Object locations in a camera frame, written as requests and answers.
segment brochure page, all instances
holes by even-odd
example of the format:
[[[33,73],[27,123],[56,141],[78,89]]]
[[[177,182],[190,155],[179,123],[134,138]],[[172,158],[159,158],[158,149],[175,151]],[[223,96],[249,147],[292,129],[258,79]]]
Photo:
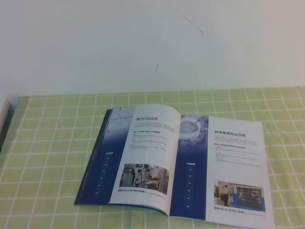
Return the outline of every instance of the brochure page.
[[[180,118],[169,106],[135,108],[109,203],[149,206],[169,215]]]
[[[261,123],[209,117],[205,220],[275,228]]]
[[[205,220],[209,117],[182,115],[171,216]]]

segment machine in photo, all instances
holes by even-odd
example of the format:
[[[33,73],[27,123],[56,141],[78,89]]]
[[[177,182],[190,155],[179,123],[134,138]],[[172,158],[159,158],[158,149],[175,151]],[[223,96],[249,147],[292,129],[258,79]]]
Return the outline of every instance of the machine in photo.
[[[148,164],[125,164],[119,187],[141,187],[167,195],[169,171]]]
[[[265,211],[262,187],[214,182],[214,204],[253,211]]]

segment green checkered tablecloth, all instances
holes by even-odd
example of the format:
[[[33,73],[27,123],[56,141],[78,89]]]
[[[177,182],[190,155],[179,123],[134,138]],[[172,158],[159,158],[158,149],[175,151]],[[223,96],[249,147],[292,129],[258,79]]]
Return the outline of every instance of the green checkered tablecloth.
[[[305,87],[22,97],[0,153],[0,229],[231,228],[142,208],[73,205],[106,109],[167,104],[262,121],[276,225],[305,228]]]

